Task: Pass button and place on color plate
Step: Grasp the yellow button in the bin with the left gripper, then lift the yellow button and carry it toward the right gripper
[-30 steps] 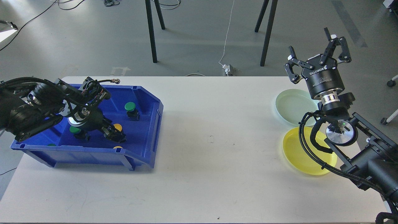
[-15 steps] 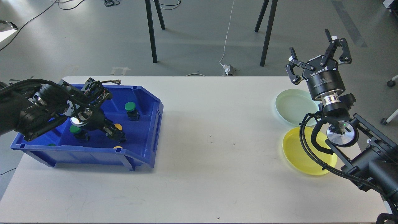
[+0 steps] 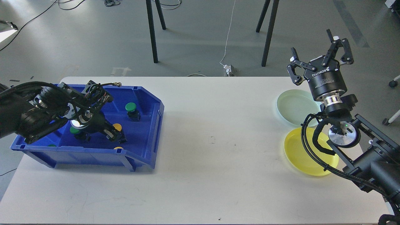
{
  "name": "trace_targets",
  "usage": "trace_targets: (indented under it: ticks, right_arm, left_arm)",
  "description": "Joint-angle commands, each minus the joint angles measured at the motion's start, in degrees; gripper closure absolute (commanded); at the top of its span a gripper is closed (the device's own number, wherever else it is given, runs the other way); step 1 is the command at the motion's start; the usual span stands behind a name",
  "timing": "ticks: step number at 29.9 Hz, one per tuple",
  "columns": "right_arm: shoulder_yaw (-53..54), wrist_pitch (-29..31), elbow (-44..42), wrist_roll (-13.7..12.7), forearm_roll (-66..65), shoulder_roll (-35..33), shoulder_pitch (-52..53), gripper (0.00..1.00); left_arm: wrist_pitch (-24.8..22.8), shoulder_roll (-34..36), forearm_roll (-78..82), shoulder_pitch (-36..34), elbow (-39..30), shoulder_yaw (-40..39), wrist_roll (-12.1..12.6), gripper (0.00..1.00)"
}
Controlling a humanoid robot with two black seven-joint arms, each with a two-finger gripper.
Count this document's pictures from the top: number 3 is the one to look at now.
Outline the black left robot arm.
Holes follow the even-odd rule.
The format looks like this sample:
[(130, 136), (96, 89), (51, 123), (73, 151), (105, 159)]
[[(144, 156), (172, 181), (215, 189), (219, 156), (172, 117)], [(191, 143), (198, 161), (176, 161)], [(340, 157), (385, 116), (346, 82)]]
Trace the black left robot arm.
[(92, 133), (101, 133), (111, 141), (126, 142), (122, 127), (106, 120), (102, 108), (113, 101), (105, 84), (89, 81), (83, 91), (60, 83), (26, 82), (1, 85), (1, 137), (15, 133), (27, 144), (70, 123), (70, 132), (81, 142)]

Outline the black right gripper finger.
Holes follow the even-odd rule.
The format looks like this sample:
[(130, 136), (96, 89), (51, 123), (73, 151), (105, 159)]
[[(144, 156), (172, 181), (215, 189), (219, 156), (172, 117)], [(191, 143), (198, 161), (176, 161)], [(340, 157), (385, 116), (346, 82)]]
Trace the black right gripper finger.
[(327, 32), (328, 38), (331, 42), (331, 46), (329, 47), (326, 55), (324, 56), (324, 59), (322, 61), (322, 66), (327, 67), (329, 64), (329, 61), (335, 59), (336, 53), (340, 47), (343, 47), (343, 49), (344, 49), (344, 54), (340, 59), (341, 62), (343, 62), (344, 64), (349, 64), (349, 65), (353, 64), (354, 59), (353, 59), (351, 47), (350, 47), (350, 44), (349, 44), (349, 41), (347, 40), (347, 38), (340, 39), (338, 36), (334, 37), (332, 35), (332, 32), (330, 31), (330, 29), (327, 29), (326, 32)]
[(301, 76), (298, 76), (295, 72), (295, 69), (297, 67), (303, 68), (304, 70), (310, 70), (315, 72), (316, 71), (316, 67), (307, 64), (303, 61), (300, 61), (298, 58), (298, 54), (297, 51), (294, 47), (291, 47), (291, 52), (292, 52), (292, 57), (290, 59), (290, 64), (286, 67), (288, 73), (289, 73), (289, 77), (291, 78), (291, 81), (293, 82), (293, 84), (295, 84), (296, 86), (299, 86), (303, 81), (304, 78)]

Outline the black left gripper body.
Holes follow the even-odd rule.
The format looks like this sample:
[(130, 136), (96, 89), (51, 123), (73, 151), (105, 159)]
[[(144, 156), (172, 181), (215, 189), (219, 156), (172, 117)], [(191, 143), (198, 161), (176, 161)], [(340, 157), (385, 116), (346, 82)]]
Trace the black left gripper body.
[(99, 112), (96, 115), (92, 116), (90, 121), (86, 124), (80, 124), (77, 120), (70, 121), (70, 124), (73, 128), (77, 129), (80, 132), (86, 133), (101, 133), (106, 134), (104, 132), (105, 129), (105, 115), (103, 112)]

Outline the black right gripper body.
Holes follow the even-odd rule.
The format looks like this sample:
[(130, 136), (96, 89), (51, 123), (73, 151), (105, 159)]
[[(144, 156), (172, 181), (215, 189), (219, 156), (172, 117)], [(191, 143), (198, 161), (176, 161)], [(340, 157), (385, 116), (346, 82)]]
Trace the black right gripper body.
[(304, 78), (307, 80), (311, 95), (317, 102), (323, 101), (327, 93), (338, 92), (339, 96), (347, 91), (346, 84), (340, 72), (339, 62), (330, 59), (326, 66), (323, 66), (324, 56), (319, 56), (309, 62), (316, 68), (316, 71), (305, 70)]

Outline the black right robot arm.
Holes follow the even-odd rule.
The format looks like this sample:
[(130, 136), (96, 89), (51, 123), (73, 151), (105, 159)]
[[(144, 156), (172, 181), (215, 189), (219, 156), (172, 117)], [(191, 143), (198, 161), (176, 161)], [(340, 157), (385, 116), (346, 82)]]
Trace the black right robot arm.
[(360, 190), (376, 191), (393, 213), (383, 214), (379, 225), (399, 224), (399, 144), (360, 114), (351, 115), (358, 102), (347, 87), (340, 67), (354, 63), (347, 38), (326, 30), (330, 47), (325, 55), (309, 62), (299, 60), (294, 47), (286, 67), (292, 82), (308, 83), (318, 113), (308, 114), (301, 124), (301, 142), (308, 156), (340, 178), (352, 181)]

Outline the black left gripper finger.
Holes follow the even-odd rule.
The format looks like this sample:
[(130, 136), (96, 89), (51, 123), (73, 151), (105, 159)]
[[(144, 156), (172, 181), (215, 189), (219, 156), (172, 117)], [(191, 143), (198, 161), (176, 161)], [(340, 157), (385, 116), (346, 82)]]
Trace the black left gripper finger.
[(110, 141), (116, 140), (116, 129), (113, 125), (106, 125), (102, 129), (102, 133), (106, 136), (106, 138)]
[(111, 141), (118, 143), (125, 143), (127, 141), (122, 125), (119, 123), (111, 124), (106, 121), (106, 138)]

